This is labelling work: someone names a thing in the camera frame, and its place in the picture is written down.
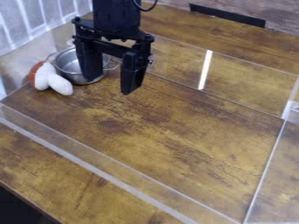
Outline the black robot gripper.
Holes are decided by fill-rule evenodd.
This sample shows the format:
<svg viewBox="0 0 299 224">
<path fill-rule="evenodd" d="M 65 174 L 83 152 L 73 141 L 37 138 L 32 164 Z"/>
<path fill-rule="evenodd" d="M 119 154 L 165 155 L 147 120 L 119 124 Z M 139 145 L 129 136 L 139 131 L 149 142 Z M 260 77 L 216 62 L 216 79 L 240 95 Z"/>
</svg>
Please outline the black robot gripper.
<svg viewBox="0 0 299 224">
<path fill-rule="evenodd" d="M 92 0 L 92 19 L 75 17 L 73 44 L 87 82 L 103 74 L 103 53 L 123 57 L 120 88 L 131 94 L 143 85 L 155 37 L 140 30 L 141 0 Z"/>
</svg>

